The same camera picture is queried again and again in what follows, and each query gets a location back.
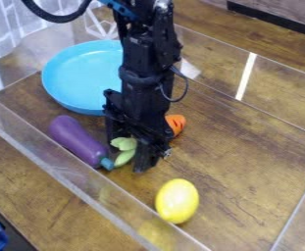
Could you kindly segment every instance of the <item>purple eggplant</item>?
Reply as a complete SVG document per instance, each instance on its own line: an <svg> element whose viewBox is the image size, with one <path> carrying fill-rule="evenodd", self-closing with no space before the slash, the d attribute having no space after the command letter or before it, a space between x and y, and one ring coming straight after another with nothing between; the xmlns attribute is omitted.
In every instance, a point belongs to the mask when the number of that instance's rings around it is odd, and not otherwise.
<svg viewBox="0 0 305 251"><path fill-rule="evenodd" d="M49 132L51 138L88 164L113 170L114 163L108 159L108 148L92 137L73 117L58 116L51 122Z"/></svg>

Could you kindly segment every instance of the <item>toy lemon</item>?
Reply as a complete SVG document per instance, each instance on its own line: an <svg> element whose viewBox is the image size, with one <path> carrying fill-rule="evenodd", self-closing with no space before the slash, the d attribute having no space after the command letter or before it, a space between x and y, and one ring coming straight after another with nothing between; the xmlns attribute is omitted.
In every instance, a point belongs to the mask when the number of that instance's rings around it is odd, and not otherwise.
<svg viewBox="0 0 305 251"><path fill-rule="evenodd" d="M193 217L200 206L200 193L187 179L171 180L156 196L156 210L171 223L183 224Z"/></svg>

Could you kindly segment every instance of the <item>orange toy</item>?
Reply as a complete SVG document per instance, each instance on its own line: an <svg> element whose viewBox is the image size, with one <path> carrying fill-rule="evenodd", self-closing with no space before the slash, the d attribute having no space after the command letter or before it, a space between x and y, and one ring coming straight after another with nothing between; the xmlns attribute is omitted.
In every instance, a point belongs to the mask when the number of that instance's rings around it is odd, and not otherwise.
<svg viewBox="0 0 305 251"><path fill-rule="evenodd" d="M176 137L180 134L180 132L184 130L184 127L187 125L187 119L183 115L167 115L165 118L167 118L171 128L173 129L173 133Z"/></svg>

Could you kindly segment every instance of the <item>wooden table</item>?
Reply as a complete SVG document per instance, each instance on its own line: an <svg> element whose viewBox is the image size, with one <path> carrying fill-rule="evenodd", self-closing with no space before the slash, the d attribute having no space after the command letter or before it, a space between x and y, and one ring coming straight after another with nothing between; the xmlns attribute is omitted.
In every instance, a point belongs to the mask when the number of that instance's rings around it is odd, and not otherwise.
<svg viewBox="0 0 305 251"><path fill-rule="evenodd" d="M201 1L175 2L180 25L305 71L304 35ZM288 54L286 45L292 46ZM185 55L205 53L204 47L196 51L189 45ZM197 63L204 69L205 58ZM208 88L205 73L199 82L171 110L189 121L172 142L172 159L144 175L133 174L130 166L101 172L152 208L161 185L188 178L200 189L201 206L180 227L213 250L270 250L305 190L305 131ZM224 93L234 88L227 84ZM73 115L45 93L39 74L3 90L0 103L45 133L57 115ZM102 119L73 116L101 138ZM304 118L295 123L302 122L304 127ZM0 212L41 250L144 249L2 138Z"/></svg>

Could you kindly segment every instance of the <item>blue plate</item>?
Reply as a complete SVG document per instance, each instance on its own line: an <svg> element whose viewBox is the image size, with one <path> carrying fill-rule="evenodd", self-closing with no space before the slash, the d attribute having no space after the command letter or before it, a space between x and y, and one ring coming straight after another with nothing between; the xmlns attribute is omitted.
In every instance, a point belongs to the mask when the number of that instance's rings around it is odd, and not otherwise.
<svg viewBox="0 0 305 251"><path fill-rule="evenodd" d="M121 91L118 40L100 40L65 49L46 64L42 83L57 102L72 111L102 116L104 90Z"/></svg>

